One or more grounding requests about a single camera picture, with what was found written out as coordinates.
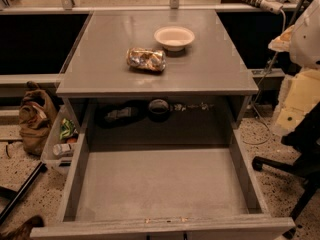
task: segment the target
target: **table top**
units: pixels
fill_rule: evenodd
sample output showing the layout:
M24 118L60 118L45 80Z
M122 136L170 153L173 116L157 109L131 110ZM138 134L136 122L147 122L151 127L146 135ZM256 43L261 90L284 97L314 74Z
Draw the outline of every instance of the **table top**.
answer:
M127 50L162 49L154 32L182 26L195 34L182 52L166 51L161 74L132 70ZM95 11L57 90L61 97L110 95L252 95L257 92L216 12L190 10Z

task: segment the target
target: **floor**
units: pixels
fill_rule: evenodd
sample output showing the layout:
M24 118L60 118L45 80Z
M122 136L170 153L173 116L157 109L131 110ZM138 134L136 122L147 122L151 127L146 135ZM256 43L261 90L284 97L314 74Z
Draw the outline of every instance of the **floor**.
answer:
M263 121L252 117L248 111L241 123L241 138L248 154L292 163L299 154L291 147L280 143L280 138L270 133L272 120L269 106L259 108ZM17 136L17 118L0 117L0 131L9 137ZM18 190L20 185L37 166L39 157L23 151L21 141L0 142L0 186ZM272 168L255 172L270 213L274 217L289 216L303 192L301 179ZM56 212L62 196L66 176L52 168L38 176L26 195L0 226L0 232L15 229L33 215L41 215L46 225L56 222ZM320 234L320 193L316 193L296 221L297 232L294 240L315 240ZM2 209L6 202L0 200Z
M108 6L124 0L75 0L78 6ZM125 0L127 3L140 4L141 0ZM219 0L197 0L195 3L216 3ZM61 6L61 0L11 0L16 7L28 6ZM159 3L167 3L168 0L159 0ZM247 152L253 158L256 155L263 156L286 163L292 163L299 154L291 147L280 143L278 136L270 133L267 126L271 124L272 110L270 107L260 107L263 117L257 120L250 111L246 114L240 129L242 140ZM18 135L17 117L6 116L0 118L0 137L5 134L10 137ZM22 143L12 138L11 141L0 142L0 186L18 190L20 185L31 173L39 162L39 157L26 154ZM271 215L274 217L289 216L298 198L303 192L301 179L265 168L262 172L256 172ZM47 225L55 223L55 216L59 207L66 176L52 168L46 173L40 174L34 184L19 204L14 208L6 221L0 226L0 232L7 232L18 227L33 215L40 214ZM297 233L294 240L315 240L320 235L320 193L316 193L303 213L298 217ZM0 199L0 209L6 205Z

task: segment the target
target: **open drawer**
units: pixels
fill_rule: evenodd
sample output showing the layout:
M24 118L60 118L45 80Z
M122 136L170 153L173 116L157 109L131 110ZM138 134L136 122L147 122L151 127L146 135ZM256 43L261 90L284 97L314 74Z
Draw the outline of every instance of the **open drawer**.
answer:
M176 103L170 98L170 104ZM294 226L272 218L225 97L194 100L167 121L102 129L87 109L59 224L33 239L270 239Z

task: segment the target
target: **speckled floor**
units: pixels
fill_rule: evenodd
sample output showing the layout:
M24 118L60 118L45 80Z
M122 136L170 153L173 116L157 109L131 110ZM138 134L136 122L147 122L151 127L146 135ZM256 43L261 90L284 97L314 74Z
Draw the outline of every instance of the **speckled floor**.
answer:
M270 125L271 110L261 109L266 125ZM280 143L280 137L272 135L268 128L248 113L240 126L242 140L253 158L256 155L292 163L299 154L291 147ZM0 186L18 190L22 182L39 162L38 157L27 155L20 141L0 143ZM303 193L301 179L287 173L265 167L256 172L256 177L264 193L270 213L274 217L289 216L298 198ZM29 217L40 214L47 225L55 223L66 176L48 168L41 173L19 204L0 226L0 232L10 231ZM320 193L316 193L302 214L298 217L298 226L294 240L316 240L320 235Z

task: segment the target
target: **brown bag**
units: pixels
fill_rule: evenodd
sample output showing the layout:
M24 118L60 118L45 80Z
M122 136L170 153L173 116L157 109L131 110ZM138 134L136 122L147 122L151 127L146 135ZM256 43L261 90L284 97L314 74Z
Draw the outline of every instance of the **brown bag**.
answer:
M25 93L19 109L19 125L27 153L41 155L56 116L57 109L45 90L38 87Z

